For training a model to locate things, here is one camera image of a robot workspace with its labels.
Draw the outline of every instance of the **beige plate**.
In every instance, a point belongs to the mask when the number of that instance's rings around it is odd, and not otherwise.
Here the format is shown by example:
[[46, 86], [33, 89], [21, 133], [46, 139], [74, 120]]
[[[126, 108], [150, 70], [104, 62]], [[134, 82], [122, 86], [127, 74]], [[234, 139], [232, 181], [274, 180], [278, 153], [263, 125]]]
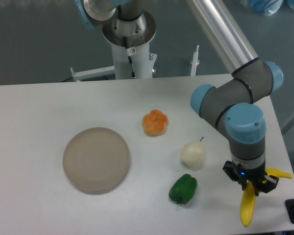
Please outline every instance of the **beige plate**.
[[68, 179], [87, 193], [105, 193], [117, 185], [129, 165], [125, 140], [113, 130], [96, 127], [77, 134], [63, 155]]

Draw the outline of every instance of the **white pear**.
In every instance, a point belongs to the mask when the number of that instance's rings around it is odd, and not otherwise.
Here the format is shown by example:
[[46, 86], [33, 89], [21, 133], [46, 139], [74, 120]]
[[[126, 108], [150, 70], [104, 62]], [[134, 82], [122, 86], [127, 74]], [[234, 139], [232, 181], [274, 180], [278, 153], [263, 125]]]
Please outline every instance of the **white pear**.
[[205, 149], [201, 141], [187, 143], [181, 150], [181, 161], [189, 167], [197, 167], [205, 158]]

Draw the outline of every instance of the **yellow banana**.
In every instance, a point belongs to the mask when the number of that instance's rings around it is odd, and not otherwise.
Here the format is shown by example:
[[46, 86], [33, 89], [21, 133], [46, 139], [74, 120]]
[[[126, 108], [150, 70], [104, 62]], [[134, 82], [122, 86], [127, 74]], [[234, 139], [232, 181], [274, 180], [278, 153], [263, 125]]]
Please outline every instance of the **yellow banana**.
[[243, 192], [241, 201], [241, 222], [245, 227], [248, 227], [253, 219], [255, 203], [255, 188], [251, 184], [251, 181], [249, 181]]
[[[277, 169], [266, 169], [268, 175], [273, 175], [278, 178], [291, 179], [292, 175]], [[253, 219], [254, 208], [256, 203], [255, 188], [249, 181], [243, 192], [241, 201], [241, 222], [245, 227], [248, 227]]]
[[283, 172], [281, 170], [277, 170], [277, 169], [266, 169], [266, 172], [268, 175], [273, 175], [276, 176], [278, 178], [287, 178], [287, 179], [291, 179], [292, 175], [286, 172]]

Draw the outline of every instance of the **green bell pepper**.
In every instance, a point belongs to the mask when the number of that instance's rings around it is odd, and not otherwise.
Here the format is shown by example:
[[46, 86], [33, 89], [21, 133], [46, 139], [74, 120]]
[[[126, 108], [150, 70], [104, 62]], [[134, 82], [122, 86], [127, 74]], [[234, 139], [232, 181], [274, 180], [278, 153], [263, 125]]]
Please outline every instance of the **green bell pepper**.
[[169, 191], [169, 198], [177, 204], [187, 204], [195, 194], [197, 180], [190, 174], [182, 175]]

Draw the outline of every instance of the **orange toy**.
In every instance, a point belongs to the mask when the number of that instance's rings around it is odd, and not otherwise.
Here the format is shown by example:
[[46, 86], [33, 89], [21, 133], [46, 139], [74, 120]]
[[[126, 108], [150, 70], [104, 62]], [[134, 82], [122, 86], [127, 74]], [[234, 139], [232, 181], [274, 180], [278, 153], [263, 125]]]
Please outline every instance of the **orange toy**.
[[145, 134], [148, 136], [162, 135], [166, 131], [168, 121], [168, 117], [160, 110], [151, 110], [143, 117], [142, 124]]

